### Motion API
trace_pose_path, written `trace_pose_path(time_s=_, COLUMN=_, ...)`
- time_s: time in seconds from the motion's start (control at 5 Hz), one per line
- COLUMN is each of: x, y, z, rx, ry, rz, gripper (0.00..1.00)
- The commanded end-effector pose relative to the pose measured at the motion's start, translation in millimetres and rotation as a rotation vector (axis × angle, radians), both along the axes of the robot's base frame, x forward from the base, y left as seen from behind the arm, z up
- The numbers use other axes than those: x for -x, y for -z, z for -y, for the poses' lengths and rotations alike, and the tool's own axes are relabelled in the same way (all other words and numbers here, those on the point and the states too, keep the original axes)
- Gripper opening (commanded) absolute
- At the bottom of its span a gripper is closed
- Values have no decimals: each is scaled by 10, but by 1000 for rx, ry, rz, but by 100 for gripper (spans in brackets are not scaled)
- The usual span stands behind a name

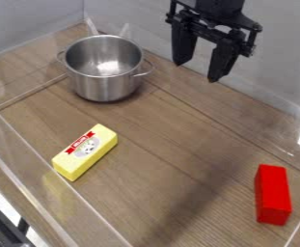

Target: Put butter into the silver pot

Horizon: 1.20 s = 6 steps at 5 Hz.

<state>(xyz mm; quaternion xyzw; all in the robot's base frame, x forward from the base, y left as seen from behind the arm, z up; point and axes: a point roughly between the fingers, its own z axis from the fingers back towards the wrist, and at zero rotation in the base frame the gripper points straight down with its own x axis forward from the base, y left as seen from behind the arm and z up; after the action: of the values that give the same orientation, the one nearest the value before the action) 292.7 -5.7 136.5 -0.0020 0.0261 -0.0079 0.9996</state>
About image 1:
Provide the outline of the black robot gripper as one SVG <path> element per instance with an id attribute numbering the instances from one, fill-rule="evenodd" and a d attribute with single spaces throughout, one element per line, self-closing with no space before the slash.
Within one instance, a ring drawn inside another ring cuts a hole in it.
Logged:
<path id="1" fill-rule="evenodd" d="M 198 38 L 216 44 L 207 79 L 226 76 L 239 55 L 251 56 L 262 25 L 244 13 L 244 0 L 170 0 L 172 61 L 178 66 L 194 57 Z"/>

